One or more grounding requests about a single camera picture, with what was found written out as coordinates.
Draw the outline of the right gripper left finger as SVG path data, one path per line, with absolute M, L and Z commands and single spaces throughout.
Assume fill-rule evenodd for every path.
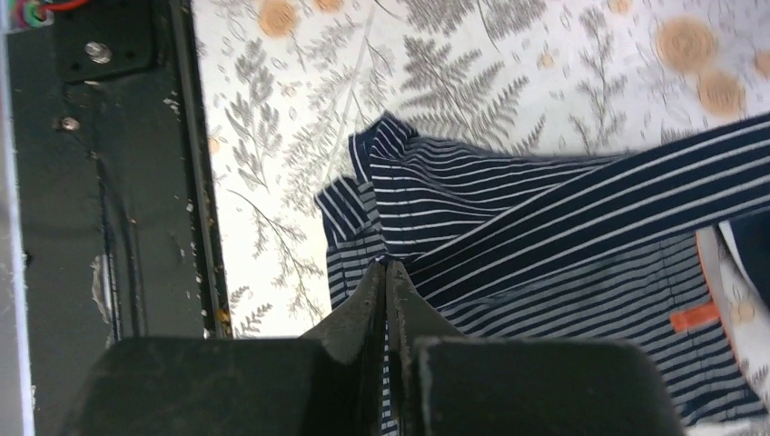
M 379 435 L 386 268 L 371 263 L 352 296 L 301 338 L 319 348 L 309 422 L 318 435 Z

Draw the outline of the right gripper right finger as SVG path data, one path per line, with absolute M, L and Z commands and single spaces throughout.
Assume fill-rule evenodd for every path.
M 420 296 L 399 261 L 387 264 L 386 313 L 391 418 L 397 422 L 399 435 L 419 435 L 422 418 L 416 340 L 460 337 L 462 333 Z

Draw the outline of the navy striped underwear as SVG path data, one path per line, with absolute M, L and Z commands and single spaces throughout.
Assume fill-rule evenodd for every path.
M 350 137 L 355 170 L 317 194 L 331 303 L 374 260 L 467 335 L 609 338 L 656 363 L 685 425 L 767 413 L 715 304 L 714 229 L 737 229 L 767 298 L 769 118 L 638 154 L 512 156 L 430 138 L 391 114 Z

